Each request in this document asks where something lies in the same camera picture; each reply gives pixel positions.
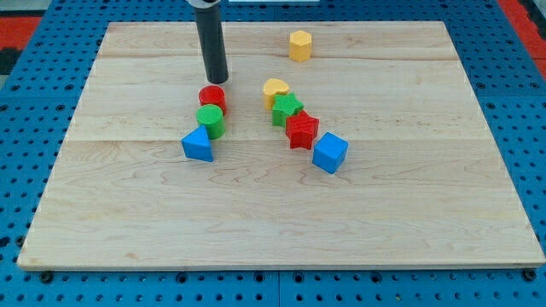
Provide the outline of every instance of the wooden board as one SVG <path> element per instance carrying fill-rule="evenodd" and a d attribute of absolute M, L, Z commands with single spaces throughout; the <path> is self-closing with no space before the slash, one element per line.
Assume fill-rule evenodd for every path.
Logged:
<path fill-rule="evenodd" d="M 290 61 L 288 34 L 313 35 Z M 226 24 L 227 132 L 183 157 L 207 85 L 192 23 L 113 23 L 19 256 L 23 269 L 460 269 L 544 255 L 441 22 Z M 289 150 L 282 78 L 349 151 Z"/>

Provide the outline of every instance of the blue pegboard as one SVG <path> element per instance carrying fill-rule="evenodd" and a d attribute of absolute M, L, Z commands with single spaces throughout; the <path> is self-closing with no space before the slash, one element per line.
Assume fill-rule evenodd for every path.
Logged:
<path fill-rule="evenodd" d="M 546 247 L 546 85 L 496 2 L 224 3 L 223 16 L 230 21 L 443 20 Z M 0 305 L 546 305 L 544 268 L 536 274 L 515 269 L 53 275 L 20 270 L 19 245 L 108 22 L 192 19 L 184 0 L 53 1 L 0 91 Z"/>

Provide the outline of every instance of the yellow block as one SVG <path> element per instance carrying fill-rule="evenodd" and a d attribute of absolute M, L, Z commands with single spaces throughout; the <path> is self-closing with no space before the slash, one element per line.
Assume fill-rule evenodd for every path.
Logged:
<path fill-rule="evenodd" d="M 290 86 L 280 79 L 271 78 L 264 84 L 264 108 L 271 111 L 275 105 L 275 95 L 286 95 Z"/>
<path fill-rule="evenodd" d="M 296 31 L 290 34 L 290 59 L 307 61 L 311 57 L 311 34 L 305 31 Z"/>

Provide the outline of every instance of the green cylinder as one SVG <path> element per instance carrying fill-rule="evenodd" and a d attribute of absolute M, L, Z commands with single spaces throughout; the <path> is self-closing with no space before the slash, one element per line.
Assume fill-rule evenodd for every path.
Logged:
<path fill-rule="evenodd" d="M 206 127 L 209 139 L 216 140 L 224 134 L 224 112 L 219 106 L 208 104 L 200 107 L 195 117 L 197 118 L 197 124 Z"/>

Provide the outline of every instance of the red star-shaped block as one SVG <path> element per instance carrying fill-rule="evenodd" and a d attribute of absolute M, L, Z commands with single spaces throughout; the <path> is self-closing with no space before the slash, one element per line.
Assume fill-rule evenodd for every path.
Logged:
<path fill-rule="evenodd" d="M 307 148 L 311 150 L 313 140 L 318 133 L 318 119 L 309 116 L 305 111 L 287 117 L 288 139 L 290 148 Z"/>

